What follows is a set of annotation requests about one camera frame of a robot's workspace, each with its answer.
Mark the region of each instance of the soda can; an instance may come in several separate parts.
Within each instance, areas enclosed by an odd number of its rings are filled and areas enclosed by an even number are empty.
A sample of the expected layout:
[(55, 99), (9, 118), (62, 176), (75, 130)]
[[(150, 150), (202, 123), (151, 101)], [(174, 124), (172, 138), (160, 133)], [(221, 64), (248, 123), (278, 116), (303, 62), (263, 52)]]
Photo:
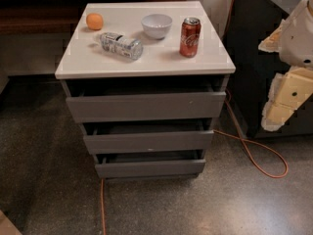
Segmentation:
[(180, 38), (180, 54), (192, 58), (198, 51), (198, 43), (201, 31), (201, 22), (196, 18), (186, 18), (182, 24)]

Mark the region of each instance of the concrete floor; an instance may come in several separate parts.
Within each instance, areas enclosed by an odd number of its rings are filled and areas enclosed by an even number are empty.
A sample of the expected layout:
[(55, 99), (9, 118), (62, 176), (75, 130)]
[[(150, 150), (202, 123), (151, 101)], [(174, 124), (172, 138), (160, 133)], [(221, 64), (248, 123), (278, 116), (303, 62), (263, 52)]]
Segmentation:
[[(11, 79), (1, 96), (0, 210), (23, 235), (102, 234), (101, 182), (65, 97), (52, 78)], [(225, 111), (217, 128), (235, 133)], [(288, 161), (283, 179), (216, 134), (198, 178), (107, 182), (107, 234), (313, 234), (312, 137), (262, 140)], [(253, 154), (284, 171), (268, 152)]]

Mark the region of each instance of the dresser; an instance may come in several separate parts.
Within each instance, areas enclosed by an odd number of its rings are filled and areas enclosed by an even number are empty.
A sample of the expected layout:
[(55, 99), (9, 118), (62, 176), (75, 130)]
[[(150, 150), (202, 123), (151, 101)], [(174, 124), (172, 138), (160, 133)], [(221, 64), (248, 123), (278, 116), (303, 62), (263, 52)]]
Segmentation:
[[(89, 13), (103, 16), (101, 31), (88, 29)], [(143, 32), (141, 19), (148, 14), (173, 19), (164, 39)], [(181, 24), (188, 17), (199, 18), (202, 25), (192, 59), (179, 54)], [(102, 32), (140, 39), (142, 57), (133, 61), (105, 52), (95, 40)], [(56, 78), (99, 177), (151, 178), (203, 171), (234, 71), (200, 2), (88, 4)]]

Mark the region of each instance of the white tabletop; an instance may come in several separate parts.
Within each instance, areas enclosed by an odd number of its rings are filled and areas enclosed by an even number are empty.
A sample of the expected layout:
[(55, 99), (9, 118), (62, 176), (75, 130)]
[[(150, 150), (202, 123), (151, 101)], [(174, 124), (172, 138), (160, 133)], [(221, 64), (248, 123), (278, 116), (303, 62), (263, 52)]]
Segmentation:
[[(98, 13), (105, 25), (100, 31), (89, 30), (86, 16)], [(172, 28), (162, 40), (149, 38), (141, 19), (148, 14), (167, 14)], [(179, 54), (181, 25), (185, 18), (201, 20), (198, 53), (194, 58)], [(97, 34), (116, 32), (140, 39), (144, 52), (140, 59), (131, 59), (105, 52), (95, 41)], [(220, 38), (200, 2), (146, 2), (88, 4), (56, 71), (57, 79), (152, 76), (180, 74), (214, 74), (235, 71)]]

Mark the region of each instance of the cable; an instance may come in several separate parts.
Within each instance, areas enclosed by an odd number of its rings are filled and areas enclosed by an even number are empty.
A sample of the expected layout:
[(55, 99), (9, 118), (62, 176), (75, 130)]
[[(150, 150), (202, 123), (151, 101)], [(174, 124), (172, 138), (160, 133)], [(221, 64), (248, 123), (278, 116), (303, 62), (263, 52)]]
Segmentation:
[[(226, 92), (228, 93), (229, 97), (231, 97), (231, 94), (230, 92), (226, 89)], [(254, 142), (254, 141), (251, 141), (251, 140), (247, 140), (247, 139), (244, 139), (242, 134), (241, 134), (241, 130), (240, 130), (240, 127), (236, 121), (236, 117), (235, 117), (235, 114), (229, 104), (229, 101), (230, 99), (225, 99), (225, 104), (227, 106), (227, 110), (229, 112), (229, 115), (231, 116), (232, 120), (233, 120), (233, 123), (236, 127), (236, 130), (237, 130), (237, 133), (238, 133), (238, 136), (234, 136), (234, 135), (231, 135), (231, 134), (228, 134), (228, 133), (225, 133), (225, 132), (222, 132), (222, 131), (219, 131), (219, 130), (216, 130), (214, 129), (214, 133), (218, 133), (218, 134), (221, 134), (221, 135), (225, 135), (225, 136), (228, 136), (228, 137), (231, 137), (231, 138), (234, 138), (234, 139), (238, 139), (242, 142), (243, 146), (245, 147), (245, 150), (246, 150), (246, 153), (249, 157), (249, 159), (251, 160), (251, 162), (261, 171), (263, 172), (265, 175), (269, 176), (269, 177), (272, 177), (272, 178), (282, 178), (282, 177), (285, 177), (287, 174), (288, 174), (288, 171), (289, 171), (289, 166), (286, 162), (286, 160), (283, 158), (282, 155), (280, 155), (278, 152), (276, 152), (275, 150), (269, 148), (268, 146), (265, 146), (263, 144), (260, 144), (258, 142)], [(254, 160), (249, 148), (247, 147), (246, 143), (251, 143), (251, 144), (254, 144), (254, 145), (257, 145), (257, 146), (260, 146), (266, 150), (269, 150), (270, 152), (274, 153), (277, 157), (280, 158), (280, 160), (284, 163), (284, 166), (285, 166), (285, 171), (283, 174), (280, 174), (280, 175), (273, 175), (273, 174), (270, 174), (268, 172), (266, 172), (260, 165), (258, 165), (258, 163)]]
[(224, 30), (224, 35), (222, 36), (222, 39), (224, 39), (224, 37), (225, 37), (225, 35), (226, 35), (227, 31), (228, 31), (229, 24), (231, 22), (234, 2), (235, 2), (235, 0), (232, 0), (232, 2), (231, 2), (231, 6), (230, 6), (230, 9), (229, 9), (229, 12), (228, 12), (227, 22), (226, 22), (226, 26), (225, 26), (225, 30)]
[(101, 202), (101, 220), (102, 220), (102, 229), (103, 229), (103, 235), (106, 235), (106, 217), (105, 217), (105, 193), (104, 193), (104, 188), (105, 188), (105, 183), (104, 179), (101, 179), (101, 188), (100, 188), (100, 202)]

